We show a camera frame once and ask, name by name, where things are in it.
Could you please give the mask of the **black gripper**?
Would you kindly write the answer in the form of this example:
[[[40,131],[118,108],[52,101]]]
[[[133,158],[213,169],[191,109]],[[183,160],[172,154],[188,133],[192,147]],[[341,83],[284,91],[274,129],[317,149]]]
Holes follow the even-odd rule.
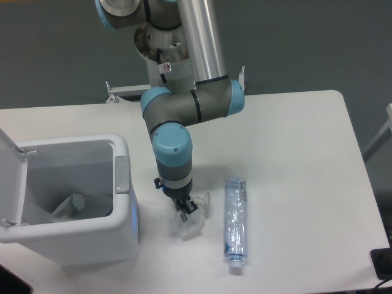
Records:
[[[187,214],[192,214],[198,209],[198,206],[190,199],[192,180],[180,188],[170,188],[165,186],[160,178],[156,178],[154,180],[154,184],[156,189],[161,189],[162,192],[175,203],[175,221],[187,221]]]

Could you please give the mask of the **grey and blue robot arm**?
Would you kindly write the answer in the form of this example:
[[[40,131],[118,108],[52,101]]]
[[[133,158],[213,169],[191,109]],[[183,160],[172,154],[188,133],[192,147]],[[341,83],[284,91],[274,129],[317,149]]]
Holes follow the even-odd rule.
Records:
[[[148,66],[140,99],[159,176],[157,189],[192,214],[192,139],[188,126],[239,113],[243,83],[229,78],[212,1],[96,1],[104,26],[136,26],[135,47]]]

